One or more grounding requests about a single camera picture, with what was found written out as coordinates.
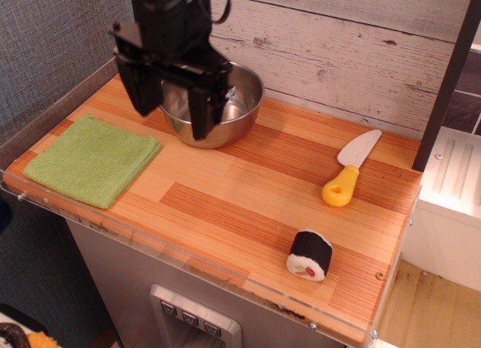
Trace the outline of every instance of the folded cloth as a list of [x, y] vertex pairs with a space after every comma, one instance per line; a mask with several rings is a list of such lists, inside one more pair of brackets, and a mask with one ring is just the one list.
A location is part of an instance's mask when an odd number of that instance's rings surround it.
[[161, 144], [85, 115], [35, 157], [23, 174], [49, 189], [108, 208]]

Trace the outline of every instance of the plastic knife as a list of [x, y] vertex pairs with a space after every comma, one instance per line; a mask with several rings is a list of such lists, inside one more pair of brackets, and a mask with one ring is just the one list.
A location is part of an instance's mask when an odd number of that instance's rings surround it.
[[381, 137], [380, 130], [371, 130], [351, 140], [337, 155], [344, 169], [322, 188], [322, 198], [333, 207], [343, 207], [351, 201], [359, 168]]

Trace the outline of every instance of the wooden floor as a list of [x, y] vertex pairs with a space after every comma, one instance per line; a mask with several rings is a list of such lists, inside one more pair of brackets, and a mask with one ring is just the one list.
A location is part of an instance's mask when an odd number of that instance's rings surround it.
[[380, 339], [399, 348], [479, 348], [481, 292], [401, 262]]

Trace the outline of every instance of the wooden countertop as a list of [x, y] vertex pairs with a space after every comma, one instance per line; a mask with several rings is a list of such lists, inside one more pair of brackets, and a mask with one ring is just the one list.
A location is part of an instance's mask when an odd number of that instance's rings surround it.
[[[22, 174], [86, 113], [163, 145], [107, 210], [59, 197]], [[4, 180], [63, 216], [362, 346], [363, 330], [376, 328], [386, 291], [387, 280], [377, 274], [391, 273], [421, 180], [410, 169], [419, 142], [383, 133], [360, 168], [352, 201], [328, 206], [321, 189], [342, 169], [337, 154], [369, 130], [266, 98], [243, 140], [202, 150], [174, 137], [160, 110], [138, 115], [115, 77], [19, 157]], [[319, 283], [286, 269], [294, 236], [304, 228], [334, 247], [328, 276]]]

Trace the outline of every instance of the metal bowl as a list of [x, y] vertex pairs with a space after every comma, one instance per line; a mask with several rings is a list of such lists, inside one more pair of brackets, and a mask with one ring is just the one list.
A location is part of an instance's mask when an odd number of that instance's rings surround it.
[[235, 62], [231, 64], [228, 80], [235, 86], [235, 97], [225, 105], [221, 123], [204, 140], [197, 141], [192, 136], [187, 89], [162, 82], [165, 100], [160, 108], [172, 132], [184, 143], [210, 149], [225, 147], [243, 138], [256, 122], [264, 84], [254, 71]]

